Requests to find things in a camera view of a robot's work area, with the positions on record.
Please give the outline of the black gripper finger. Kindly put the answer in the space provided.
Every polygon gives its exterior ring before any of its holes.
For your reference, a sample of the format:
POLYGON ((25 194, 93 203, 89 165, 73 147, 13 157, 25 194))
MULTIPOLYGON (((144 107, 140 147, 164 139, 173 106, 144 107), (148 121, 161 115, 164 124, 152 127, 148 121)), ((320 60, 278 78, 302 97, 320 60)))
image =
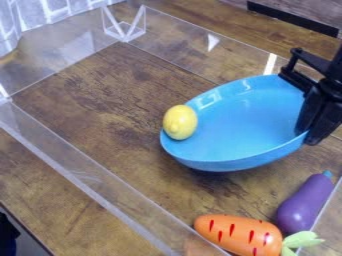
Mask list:
POLYGON ((330 133, 328 134, 315 134, 307 131, 304 143, 307 145, 316 145, 338 128, 342 124, 342 101, 332 100, 326 108, 326 120, 330 124, 330 133))
POLYGON ((320 85, 311 87, 304 95, 304 101, 300 108, 295 132, 298 134, 310 131, 315 134, 328 134, 330 124, 326 120, 326 108, 331 97, 322 89, 320 85))

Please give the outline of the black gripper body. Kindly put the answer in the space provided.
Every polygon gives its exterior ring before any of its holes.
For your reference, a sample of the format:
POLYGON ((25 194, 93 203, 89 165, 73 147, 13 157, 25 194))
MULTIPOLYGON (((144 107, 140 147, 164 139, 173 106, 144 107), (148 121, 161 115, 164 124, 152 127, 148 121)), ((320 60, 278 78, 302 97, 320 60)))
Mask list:
POLYGON ((302 48, 292 48, 290 53, 291 58, 287 64, 280 68, 278 76, 304 93, 316 86, 330 97, 342 97, 342 45, 331 60, 326 60, 304 51, 302 48), (319 81, 314 81, 295 69, 298 61, 302 61, 322 75, 319 81))

